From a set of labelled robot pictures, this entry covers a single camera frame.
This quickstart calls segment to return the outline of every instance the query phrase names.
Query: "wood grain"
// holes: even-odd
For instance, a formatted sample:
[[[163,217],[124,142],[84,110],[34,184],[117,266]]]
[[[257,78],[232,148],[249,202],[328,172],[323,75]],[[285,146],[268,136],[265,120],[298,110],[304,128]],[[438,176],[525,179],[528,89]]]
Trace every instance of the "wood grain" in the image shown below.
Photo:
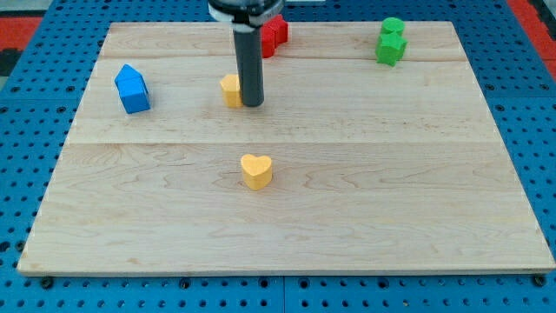
[[[218,23],[117,23],[30,233],[30,276],[444,275],[555,268],[450,23],[291,23],[266,101],[231,110]],[[143,73],[125,115],[113,77]],[[240,158],[273,159],[263,190]]]

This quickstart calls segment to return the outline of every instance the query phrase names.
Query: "green block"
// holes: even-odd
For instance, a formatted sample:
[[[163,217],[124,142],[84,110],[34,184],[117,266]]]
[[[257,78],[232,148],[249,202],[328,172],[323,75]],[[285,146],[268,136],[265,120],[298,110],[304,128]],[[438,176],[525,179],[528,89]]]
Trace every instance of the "green block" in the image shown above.
[[[376,62],[395,66],[406,51],[407,40],[395,32],[382,34],[376,44]]]
[[[396,33],[401,36],[405,28],[406,25],[402,20],[397,17],[389,17],[382,21],[381,34]]]

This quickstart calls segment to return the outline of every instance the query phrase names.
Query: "toy block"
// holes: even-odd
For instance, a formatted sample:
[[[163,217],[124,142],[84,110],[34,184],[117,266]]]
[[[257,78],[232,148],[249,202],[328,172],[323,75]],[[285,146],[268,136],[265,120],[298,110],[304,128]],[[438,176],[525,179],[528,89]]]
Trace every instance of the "toy block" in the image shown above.
[[[376,44],[376,62],[395,66],[406,50],[407,40],[395,32],[379,35]]]
[[[401,36],[405,27],[406,25],[399,18],[388,17],[382,21],[381,34],[386,35],[396,33]]]
[[[281,43],[286,43],[288,41],[288,22],[284,20],[284,17],[281,14],[266,22],[265,26],[275,32],[276,47],[278,47]]]
[[[240,93],[240,78],[237,74],[228,74],[220,81],[224,103],[229,108],[241,108],[243,106]]]
[[[262,57],[269,58],[275,54],[275,32],[268,27],[261,27]]]
[[[150,109],[149,90],[141,73],[129,66],[123,65],[114,80],[123,108],[128,114]]]
[[[242,156],[243,181],[251,190],[261,190],[272,180],[272,159],[269,156]]]
[[[288,41],[288,22],[281,14],[277,15],[261,27],[262,57],[269,58],[275,54],[276,48]]]

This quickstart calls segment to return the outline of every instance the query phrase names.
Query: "yellow block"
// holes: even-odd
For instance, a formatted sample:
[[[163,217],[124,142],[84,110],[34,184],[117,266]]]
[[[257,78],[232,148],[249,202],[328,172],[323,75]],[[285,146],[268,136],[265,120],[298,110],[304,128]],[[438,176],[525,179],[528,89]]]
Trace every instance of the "yellow block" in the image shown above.
[[[243,106],[240,94],[240,78],[237,74],[228,74],[221,81],[222,97],[229,108],[241,108]]]
[[[264,188],[272,180],[272,159],[269,156],[242,156],[243,181],[252,190]]]

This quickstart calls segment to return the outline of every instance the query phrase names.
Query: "blue house-shaped block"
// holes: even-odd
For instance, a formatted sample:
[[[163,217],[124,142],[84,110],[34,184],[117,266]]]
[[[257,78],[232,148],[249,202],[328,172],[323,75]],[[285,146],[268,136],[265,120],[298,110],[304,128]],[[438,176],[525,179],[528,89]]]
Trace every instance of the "blue house-shaped block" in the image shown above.
[[[128,64],[123,65],[114,83],[122,99],[123,108],[128,114],[150,109],[149,91],[137,70]]]

